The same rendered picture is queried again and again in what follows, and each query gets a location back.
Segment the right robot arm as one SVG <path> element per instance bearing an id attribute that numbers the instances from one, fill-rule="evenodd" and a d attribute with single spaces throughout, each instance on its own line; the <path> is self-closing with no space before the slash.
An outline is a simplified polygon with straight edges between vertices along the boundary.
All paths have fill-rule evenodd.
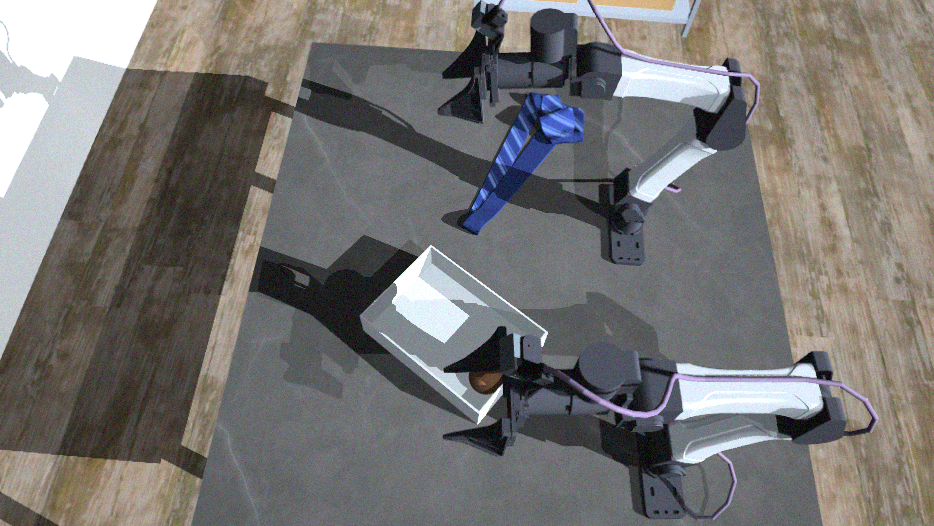
<path id="1" fill-rule="evenodd" d="M 471 20 L 472 28 L 493 40 L 493 62 L 508 22 L 508 14 L 503 9 L 496 9 L 485 19 L 495 6 L 480 0 L 472 9 Z M 532 60 L 531 72 L 528 72 L 532 88 L 565 86 L 572 58 L 570 96 L 609 101 L 613 96 L 646 97 L 696 107 L 694 116 L 676 136 L 642 164 L 623 170 L 608 188 L 611 261 L 642 266 L 645 262 L 643 224 L 653 200 L 702 158 L 717 150 L 734 149 L 745 140 L 747 103 L 741 87 L 742 77 L 728 75 L 728 72 L 741 74 L 740 62 L 726 58 L 722 66 L 697 66 L 650 58 L 624 49 L 648 59 L 708 68 L 701 70 L 632 58 L 620 53 L 613 44 L 577 44 L 577 39 L 576 13 L 546 8 L 532 15 L 530 52 L 533 59 L 528 59 Z"/>

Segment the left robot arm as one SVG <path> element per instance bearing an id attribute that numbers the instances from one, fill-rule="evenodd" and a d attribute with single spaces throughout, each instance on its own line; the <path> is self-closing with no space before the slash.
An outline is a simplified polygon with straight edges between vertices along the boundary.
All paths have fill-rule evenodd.
<path id="1" fill-rule="evenodd" d="M 554 382 L 542 367 L 540 338 L 512 333 L 499 339 L 499 351 L 500 373 L 524 381 L 524 401 Z M 781 368 L 717 369 L 639 358 L 637 351 L 594 342 L 584 348 L 574 369 L 568 370 L 571 379 L 596 396 L 635 411 L 660 404 L 672 373 L 694 377 L 691 381 L 675 379 L 666 407 L 658 415 L 640 418 L 614 412 L 616 427 L 636 432 L 644 511 L 649 519 L 685 517 L 681 481 L 685 467 L 764 440 L 780 438 L 801 445 L 832 442 L 843 437 L 847 423 L 841 399 L 832 397 L 829 385 L 818 383 L 817 378 L 833 378 L 826 351 L 811 351 L 794 365 Z M 710 413 L 717 414 L 673 421 Z"/>

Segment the brown ball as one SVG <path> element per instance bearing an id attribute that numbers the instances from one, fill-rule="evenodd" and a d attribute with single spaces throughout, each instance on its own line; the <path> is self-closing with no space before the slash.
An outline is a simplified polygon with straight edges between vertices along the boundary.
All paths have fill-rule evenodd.
<path id="1" fill-rule="evenodd" d="M 476 392 L 489 395 L 499 389 L 503 384 L 503 379 L 500 370 L 469 372 L 469 382 Z"/>

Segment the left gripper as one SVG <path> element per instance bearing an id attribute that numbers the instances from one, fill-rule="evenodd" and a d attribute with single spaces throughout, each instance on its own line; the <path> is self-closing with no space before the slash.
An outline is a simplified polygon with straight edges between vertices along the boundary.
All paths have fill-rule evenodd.
<path id="1" fill-rule="evenodd" d="M 445 367 L 444 373 L 500 370 L 499 339 L 505 336 L 506 327 L 498 327 L 483 345 L 465 358 Z M 557 376 L 552 377 L 554 383 L 545 385 L 534 396 L 524 401 L 524 381 L 502 374 L 503 397 L 507 398 L 507 418 L 501 418 L 489 426 L 444 434 L 443 439 L 465 443 L 494 456 L 504 457 L 507 446 L 513 446 L 515 442 L 516 430 L 524 426 L 526 418 L 518 417 L 568 414 L 566 405 L 570 405 L 570 391 L 566 391 L 566 382 Z"/>

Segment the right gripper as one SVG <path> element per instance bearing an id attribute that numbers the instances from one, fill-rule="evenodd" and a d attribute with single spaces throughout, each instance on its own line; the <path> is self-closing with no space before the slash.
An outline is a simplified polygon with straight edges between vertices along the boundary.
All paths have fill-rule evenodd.
<path id="1" fill-rule="evenodd" d="M 490 91 L 490 107 L 496 107 L 500 89 L 531 88 L 528 85 L 531 84 L 531 76 L 528 76 L 531 72 L 531 60 L 528 59 L 533 59 L 531 52 L 498 51 L 493 62 L 492 45 L 493 40 L 488 38 L 487 46 L 485 35 L 476 30 L 468 47 L 442 73 L 443 79 L 471 77 L 471 80 L 462 91 L 438 108 L 438 115 L 484 124 L 483 99 L 486 99 L 487 91 Z"/>

